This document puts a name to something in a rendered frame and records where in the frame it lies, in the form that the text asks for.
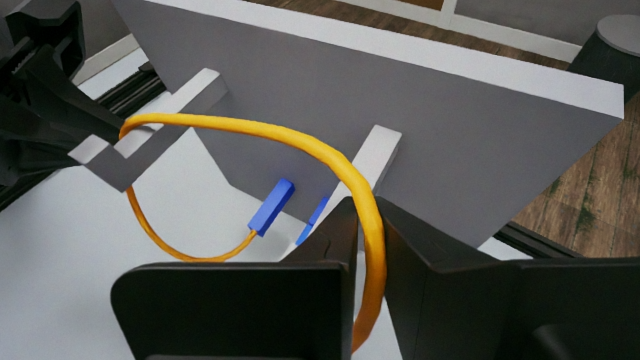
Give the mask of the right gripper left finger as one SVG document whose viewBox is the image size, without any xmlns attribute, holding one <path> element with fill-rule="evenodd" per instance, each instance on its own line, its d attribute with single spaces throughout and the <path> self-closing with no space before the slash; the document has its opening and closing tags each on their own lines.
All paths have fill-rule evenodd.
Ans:
<svg viewBox="0 0 640 360">
<path fill-rule="evenodd" d="M 115 280 L 110 303 L 135 360 L 351 360 L 357 251 L 345 196 L 279 262 L 146 263 Z"/>
</svg>

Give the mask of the yellow patch cord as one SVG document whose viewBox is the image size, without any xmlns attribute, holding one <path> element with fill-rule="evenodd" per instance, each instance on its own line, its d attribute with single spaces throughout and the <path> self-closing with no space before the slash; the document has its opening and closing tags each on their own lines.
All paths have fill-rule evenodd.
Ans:
<svg viewBox="0 0 640 360">
<path fill-rule="evenodd" d="M 188 126 L 261 137 L 304 151 L 330 167 L 350 190 L 364 234 L 366 275 L 361 307 L 353 326 L 353 355 L 369 338 L 380 315 L 387 278 L 384 224 L 369 182 L 363 175 L 342 153 L 318 139 L 289 128 L 262 122 L 201 115 L 147 113 L 127 119 L 121 127 L 119 140 L 135 127 L 145 124 Z M 244 250 L 257 234 L 255 230 L 251 230 L 240 245 L 221 256 L 192 257 L 172 248 L 156 234 L 140 208 L 133 185 L 126 190 L 126 194 L 134 215 L 150 239 L 163 251 L 182 261 L 224 262 Z"/>
</svg>

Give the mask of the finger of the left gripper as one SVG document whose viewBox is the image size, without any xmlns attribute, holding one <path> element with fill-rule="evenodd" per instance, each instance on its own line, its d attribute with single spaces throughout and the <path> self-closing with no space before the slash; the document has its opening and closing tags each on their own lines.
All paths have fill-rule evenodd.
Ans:
<svg viewBox="0 0 640 360">
<path fill-rule="evenodd" d="M 68 155 L 89 136 L 120 140 L 44 119 L 0 94 L 0 185 L 26 175 L 83 166 Z"/>
<path fill-rule="evenodd" d="M 69 80 L 52 46 L 43 46 L 24 70 L 40 117 L 119 140 L 126 121 Z"/>
</svg>

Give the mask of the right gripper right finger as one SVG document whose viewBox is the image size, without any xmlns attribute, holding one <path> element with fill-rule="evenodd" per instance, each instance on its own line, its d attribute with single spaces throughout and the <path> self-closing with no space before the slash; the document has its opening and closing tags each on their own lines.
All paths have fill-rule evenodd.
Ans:
<svg viewBox="0 0 640 360">
<path fill-rule="evenodd" d="M 521 360 L 544 325 L 640 322 L 640 257 L 499 260 L 374 199 L 402 360 Z"/>
</svg>

